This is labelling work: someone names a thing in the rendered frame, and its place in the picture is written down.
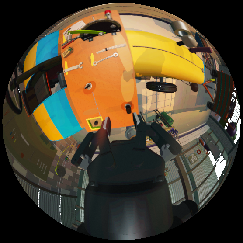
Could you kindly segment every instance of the yellow curved panel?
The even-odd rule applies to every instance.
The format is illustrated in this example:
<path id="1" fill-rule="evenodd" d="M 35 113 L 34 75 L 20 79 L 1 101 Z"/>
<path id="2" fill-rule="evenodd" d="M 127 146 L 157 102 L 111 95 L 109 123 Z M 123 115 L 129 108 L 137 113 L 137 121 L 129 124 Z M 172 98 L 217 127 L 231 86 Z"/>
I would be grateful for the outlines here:
<path id="1" fill-rule="evenodd" d="M 44 103 L 42 103 L 36 108 L 36 110 L 33 112 L 33 115 L 36 121 L 38 122 L 40 128 L 49 140 L 56 141 L 63 139 L 63 136 L 57 130 L 50 116 L 48 115 Z"/>
<path id="2" fill-rule="evenodd" d="M 198 84 L 204 82 L 204 63 L 187 47 L 178 46 L 176 41 L 149 32 L 125 32 L 137 77 L 162 76 Z"/>
<path id="3" fill-rule="evenodd" d="M 37 46 L 38 46 L 38 42 L 31 48 L 31 50 L 29 51 L 29 53 L 27 54 L 24 60 L 24 73 L 30 70 L 31 68 L 35 67 Z M 31 77 L 29 77 L 24 81 L 24 88 L 26 87 Z"/>

